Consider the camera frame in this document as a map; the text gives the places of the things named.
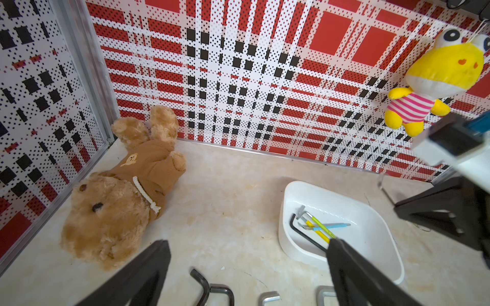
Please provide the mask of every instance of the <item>teddy bear nose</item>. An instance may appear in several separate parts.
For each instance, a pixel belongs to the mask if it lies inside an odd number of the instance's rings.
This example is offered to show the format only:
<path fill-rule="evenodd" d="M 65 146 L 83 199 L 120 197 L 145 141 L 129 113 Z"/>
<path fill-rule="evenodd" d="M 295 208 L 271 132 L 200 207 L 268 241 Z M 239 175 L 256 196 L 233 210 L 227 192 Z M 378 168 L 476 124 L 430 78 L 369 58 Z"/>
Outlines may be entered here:
<path fill-rule="evenodd" d="M 104 204 L 102 204 L 101 202 L 98 202 L 97 204 L 94 204 L 94 205 L 92 206 L 92 211 L 93 211 L 93 212 L 97 212 L 99 209 L 101 209 L 101 208 L 102 208 L 102 206 L 104 206 Z"/>

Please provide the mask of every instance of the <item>teddy bear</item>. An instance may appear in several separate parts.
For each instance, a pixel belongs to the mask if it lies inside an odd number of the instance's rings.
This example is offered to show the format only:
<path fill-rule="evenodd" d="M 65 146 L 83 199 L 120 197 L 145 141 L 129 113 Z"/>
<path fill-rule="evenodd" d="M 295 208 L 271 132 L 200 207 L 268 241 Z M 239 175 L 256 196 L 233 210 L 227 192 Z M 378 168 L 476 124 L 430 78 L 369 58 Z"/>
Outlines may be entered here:
<path fill-rule="evenodd" d="M 408 88 L 394 88 L 385 112 L 385 124 L 392 129 L 402 125 L 410 137 L 424 130 L 430 113 L 445 116 L 451 109 L 439 98 L 462 94 L 478 81 L 484 54 L 490 50 L 490 38 L 479 34 L 463 43 L 460 30 L 450 28 L 436 37 L 434 48 L 422 55 L 408 69 Z"/>
<path fill-rule="evenodd" d="M 186 171 L 185 157 L 174 151 L 178 122 L 172 109 L 153 106 L 149 122 L 151 134 L 136 118 L 116 120 L 112 131 L 127 156 L 72 191 L 61 247 L 104 270 L 121 266 L 138 252 L 145 229 L 162 215 L 165 196 Z"/>

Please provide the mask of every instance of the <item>brown plush toy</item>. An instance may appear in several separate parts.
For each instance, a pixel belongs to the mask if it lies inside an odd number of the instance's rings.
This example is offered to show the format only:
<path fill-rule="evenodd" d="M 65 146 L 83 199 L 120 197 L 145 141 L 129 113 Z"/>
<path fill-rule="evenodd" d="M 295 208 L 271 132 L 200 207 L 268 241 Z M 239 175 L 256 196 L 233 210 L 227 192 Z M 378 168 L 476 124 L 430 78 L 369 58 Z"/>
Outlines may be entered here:
<path fill-rule="evenodd" d="M 139 250 L 147 225 L 162 215 L 165 196 L 185 172 L 186 160 L 173 150 L 178 129 L 173 111 L 153 106 L 150 124 L 151 136 L 136 118 L 114 122 L 112 131 L 128 155 L 73 188 L 61 246 L 75 257 L 116 268 Z"/>

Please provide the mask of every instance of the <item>blue part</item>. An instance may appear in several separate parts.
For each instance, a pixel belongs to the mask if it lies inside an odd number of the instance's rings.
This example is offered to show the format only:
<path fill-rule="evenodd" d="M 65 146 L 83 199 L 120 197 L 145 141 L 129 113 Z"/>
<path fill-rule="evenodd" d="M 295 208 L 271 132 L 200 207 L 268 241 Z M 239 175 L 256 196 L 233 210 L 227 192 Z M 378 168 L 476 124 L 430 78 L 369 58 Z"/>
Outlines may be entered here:
<path fill-rule="evenodd" d="M 484 112 L 481 116 L 468 122 L 465 126 L 474 132 L 485 133 L 490 130 L 490 111 Z"/>
<path fill-rule="evenodd" d="M 348 226 L 347 224 L 339 224 L 339 225 L 330 225 L 330 226 L 325 226 L 325 227 L 328 229 L 335 229 L 338 227 L 347 227 L 347 226 Z M 320 227 L 314 227 L 313 230 L 314 231 L 321 231 L 322 229 Z"/>

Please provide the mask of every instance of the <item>plush toy eye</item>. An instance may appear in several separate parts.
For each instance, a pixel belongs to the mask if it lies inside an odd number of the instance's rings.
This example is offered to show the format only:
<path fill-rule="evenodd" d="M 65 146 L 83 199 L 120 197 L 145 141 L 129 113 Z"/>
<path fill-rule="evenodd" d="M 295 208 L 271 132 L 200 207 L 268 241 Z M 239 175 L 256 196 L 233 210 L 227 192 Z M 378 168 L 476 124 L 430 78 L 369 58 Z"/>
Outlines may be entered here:
<path fill-rule="evenodd" d="M 439 34 L 436 38 L 434 48 L 458 45 L 462 43 L 462 35 L 457 29 L 447 29 Z"/>
<path fill-rule="evenodd" d="M 474 44 L 475 47 L 480 49 L 483 53 L 490 50 L 490 37 L 488 37 L 485 34 L 476 35 L 476 37 L 471 41 L 471 43 Z"/>
<path fill-rule="evenodd" d="M 93 211 L 93 212 L 97 212 L 99 209 L 101 209 L 101 208 L 102 208 L 102 206 L 104 206 L 104 204 L 102 204 L 101 202 L 98 202 L 97 204 L 94 204 L 94 205 L 92 206 L 92 211 Z"/>

